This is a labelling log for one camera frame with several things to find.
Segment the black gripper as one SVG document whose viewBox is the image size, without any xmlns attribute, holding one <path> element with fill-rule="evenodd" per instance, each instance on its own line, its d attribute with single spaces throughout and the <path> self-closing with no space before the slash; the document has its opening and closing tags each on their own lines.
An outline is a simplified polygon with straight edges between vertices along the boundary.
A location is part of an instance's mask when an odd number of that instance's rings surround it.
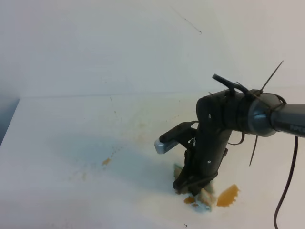
<svg viewBox="0 0 305 229">
<path fill-rule="evenodd" d="M 237 108 L 243 98 L 243 93 L 230 95 L 225 90 L 197 101 L 194 150 L 184 167 L 174 167 L 176 191 L 188 191 L 196 196 L 216 177 L 230 135 L 237 129 Z"/>
</svg>

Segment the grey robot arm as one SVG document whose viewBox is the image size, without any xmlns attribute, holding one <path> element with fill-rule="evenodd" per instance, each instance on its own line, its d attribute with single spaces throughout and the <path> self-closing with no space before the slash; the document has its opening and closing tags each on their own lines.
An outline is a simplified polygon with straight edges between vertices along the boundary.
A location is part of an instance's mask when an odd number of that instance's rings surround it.
<svg viewBox="0 0 305 229">
<path fill-rule="evenodd" d="M 197 101 L 198 127 L 185 151 L 184 167 L 173 183 L 178 193 L 194 196 L 218 175 L 232 131 L 268 137 L 275 132 L 305 136 L 305 106 L 286 104 L 276 94 L 252 94 L 228 90 Z"/>
</svg>

